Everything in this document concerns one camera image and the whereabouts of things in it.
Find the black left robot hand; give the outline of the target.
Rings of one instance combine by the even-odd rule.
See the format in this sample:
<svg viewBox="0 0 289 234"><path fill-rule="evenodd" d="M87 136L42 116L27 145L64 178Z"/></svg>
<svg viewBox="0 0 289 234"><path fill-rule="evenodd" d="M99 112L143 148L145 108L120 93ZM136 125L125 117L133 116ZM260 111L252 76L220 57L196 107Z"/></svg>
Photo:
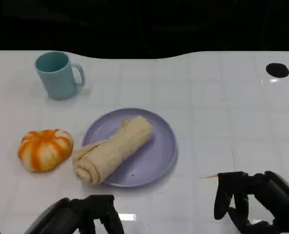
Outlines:
<svg viewBox="0 0 289 234"><path fill-rule="evenodd" d="M99 220L109 234L124 229L114 207L113 195L90 195L85 199L63 198L49 206L25 231L26 234L95 234Z"/></svg>

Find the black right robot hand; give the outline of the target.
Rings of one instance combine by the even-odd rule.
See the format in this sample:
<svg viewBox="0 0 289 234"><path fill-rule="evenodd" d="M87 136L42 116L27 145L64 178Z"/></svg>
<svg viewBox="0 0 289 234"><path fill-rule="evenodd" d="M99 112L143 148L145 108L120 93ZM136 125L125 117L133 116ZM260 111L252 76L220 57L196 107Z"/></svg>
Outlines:
<svg viewBox="0 0 289 234"><path fill-rule="evenodd" d="M228 172L218 173L217 177L216 220L229 215L242 234L289 233L289 183L280 175L271 171L255 175ZM249 221L249 195L253 195L273 215L272 224Z"/></svg>

